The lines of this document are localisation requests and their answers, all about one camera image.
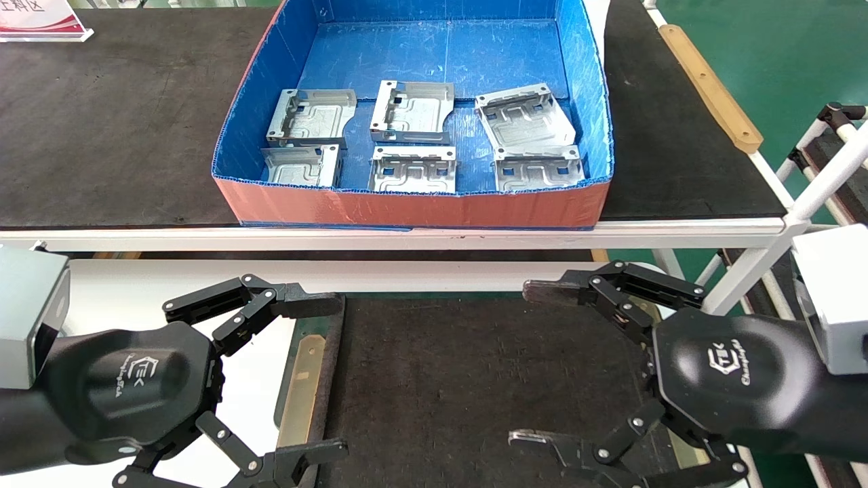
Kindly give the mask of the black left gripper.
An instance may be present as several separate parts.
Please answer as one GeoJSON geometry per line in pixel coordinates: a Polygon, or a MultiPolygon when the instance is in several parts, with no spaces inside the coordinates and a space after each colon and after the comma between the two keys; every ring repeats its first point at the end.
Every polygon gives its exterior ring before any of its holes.
{"type": "Polygon", "coordinates": [[[41,465],[104,464],[140,452],[115,487],[189,487],[154,470],[203,434],[239,469],[227,487],[297,487],[310,467],[347,458],[347,442],[256,456],[212,413],[224,382],[220,356],[234,355],[275,319],[328,317],[343,304],[340,293],[245,274],[168,300],[164,327],[59,339],[41,370],[41,465]],[[227,312],[213,342],[190,327],[227,312]]]}

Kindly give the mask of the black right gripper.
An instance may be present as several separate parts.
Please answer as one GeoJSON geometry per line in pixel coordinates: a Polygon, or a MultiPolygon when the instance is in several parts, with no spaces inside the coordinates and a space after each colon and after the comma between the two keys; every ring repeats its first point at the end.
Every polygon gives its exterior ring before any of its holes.
{"type": "Polygon", "coordinates": [[[600,442],[520,429],[509,433],[509,444],[544,445],[564,472],[598,487],[728,487],[750,470],[725,441],[766,451],[797,447],[809,432],[810,396],[825,374],[811,334],[783,319],[692,309],[705,296],[701,285],[620,260],[595,270],[568,270],[555,281],[525,281],[527,302],[592,308],[633,343],[654,340],[665,401],[645,402],[600,442]],[[685,309],[653,331],[651,316],[633,298],[685,309]],[[703,450],[707,463],[653,475],[627,469],[621,458],[657,424],[703,450]]]}

